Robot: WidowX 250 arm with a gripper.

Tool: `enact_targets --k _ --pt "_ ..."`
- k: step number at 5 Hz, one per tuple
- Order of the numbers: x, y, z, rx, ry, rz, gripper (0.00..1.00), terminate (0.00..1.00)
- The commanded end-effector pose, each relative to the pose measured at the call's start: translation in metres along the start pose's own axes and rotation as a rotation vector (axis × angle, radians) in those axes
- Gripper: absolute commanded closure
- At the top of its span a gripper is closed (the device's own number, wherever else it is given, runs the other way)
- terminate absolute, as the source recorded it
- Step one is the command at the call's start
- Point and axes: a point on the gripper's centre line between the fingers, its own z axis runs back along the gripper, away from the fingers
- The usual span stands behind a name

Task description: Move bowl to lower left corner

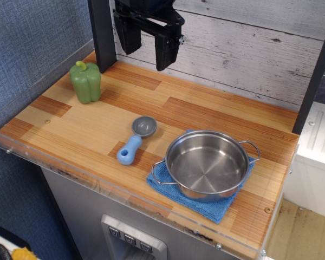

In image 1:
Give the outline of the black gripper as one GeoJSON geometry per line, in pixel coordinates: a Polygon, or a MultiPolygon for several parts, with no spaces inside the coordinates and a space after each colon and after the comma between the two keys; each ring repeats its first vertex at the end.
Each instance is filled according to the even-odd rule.
{"type": "Polygon", "coordinates": [[[185,21],[174,1],[115,1],[116,30],[126,55],[141,47],[141,32],[155,37],[156,69],[163,71],[177,59],[185,21]]]}

